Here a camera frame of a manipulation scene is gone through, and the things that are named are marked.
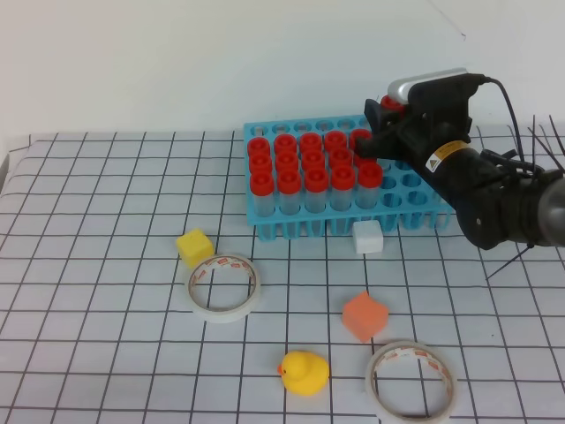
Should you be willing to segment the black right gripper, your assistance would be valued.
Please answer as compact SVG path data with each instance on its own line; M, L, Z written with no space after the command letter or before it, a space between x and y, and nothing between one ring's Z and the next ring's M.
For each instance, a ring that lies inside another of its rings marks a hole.
M489 250L504 241L543 246L539 201L544 169L523 151L500 155L470 145L468 102L484 79L436 79L408 91L409 112L397 113L366 99L369 138L357 138L361 158L404 160L456 212L463 235Z

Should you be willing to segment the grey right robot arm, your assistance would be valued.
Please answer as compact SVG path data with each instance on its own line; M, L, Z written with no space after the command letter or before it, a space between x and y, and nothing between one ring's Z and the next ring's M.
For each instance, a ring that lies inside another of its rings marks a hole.
M463 235L489 250L502 242L564 244L564 168L546 170L524 158L520 140L503 154L471 147L469 100L483 74L422 81L403 100L365 101L369 139L357 141L362 158L407 163L456 212Z

